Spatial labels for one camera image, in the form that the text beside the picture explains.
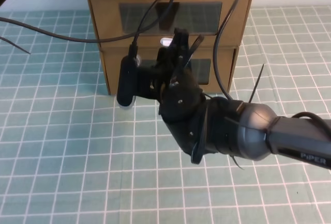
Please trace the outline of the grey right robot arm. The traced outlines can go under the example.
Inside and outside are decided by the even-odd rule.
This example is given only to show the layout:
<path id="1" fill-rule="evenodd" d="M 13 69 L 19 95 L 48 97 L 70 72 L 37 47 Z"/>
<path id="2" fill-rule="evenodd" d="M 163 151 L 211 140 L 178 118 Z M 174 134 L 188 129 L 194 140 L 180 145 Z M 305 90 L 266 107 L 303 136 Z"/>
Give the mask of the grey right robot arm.
<path id="1" fill-rule="evenodd" d="M 255 161 L 279 154 L 329 169 L 329 120 L 310 112 L 283 117 L 265 104 L 206 98 L 190 67 L 202 41 L 199 36 L 190 46 L 187 33 L 176 33 L 156 64 L 137 72 L 137 95 L 159 102 L 161 118 L 191 162 L 214 153 Z"/>

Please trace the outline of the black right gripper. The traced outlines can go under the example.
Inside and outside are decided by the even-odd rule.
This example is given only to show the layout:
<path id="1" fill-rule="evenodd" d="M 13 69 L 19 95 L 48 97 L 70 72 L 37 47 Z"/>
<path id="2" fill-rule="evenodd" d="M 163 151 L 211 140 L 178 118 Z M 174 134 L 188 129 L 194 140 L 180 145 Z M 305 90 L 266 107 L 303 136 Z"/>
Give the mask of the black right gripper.
<path id="1" fill-rule="evenodd" d="M 206 153 L 206 98 L 188 64 L 204 40 L 199 35 L 189 48 L 189 33 L 175 28 L 169 48 L 160 48 L 155 65 L 138 68 L 137 96 L 157 100 L 158 114 L 178 146 L 193 164 L 199 164 Z"/>

